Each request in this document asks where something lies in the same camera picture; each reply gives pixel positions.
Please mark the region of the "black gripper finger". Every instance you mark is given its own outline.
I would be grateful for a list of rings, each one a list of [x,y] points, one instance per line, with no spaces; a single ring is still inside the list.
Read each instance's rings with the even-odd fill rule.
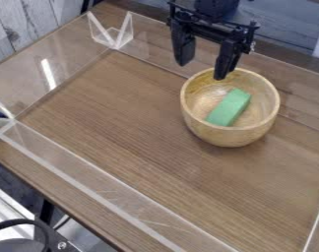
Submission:
[[[226,39],[220,46],[220,53],[215,64],[214,79],[224,80],[227,75],[235,70],[242,57],[242,45],[232,39]]]
[[[191,63],[196,56],[198,40],[192,31],[192,16],[176,13],[171,20],[172,42],[176,61],[180,66]]]

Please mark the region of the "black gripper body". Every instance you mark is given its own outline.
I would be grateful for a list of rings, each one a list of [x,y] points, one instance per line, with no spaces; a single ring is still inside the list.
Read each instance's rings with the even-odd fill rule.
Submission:
[[[240,0],[170,0],[171,15],[168,26],[176,13],[192,16],[195,37],[222,44],[232,39],[242,45],[242,53],[250,54],[255,48],[255,33],[259,23],[239,12]]]

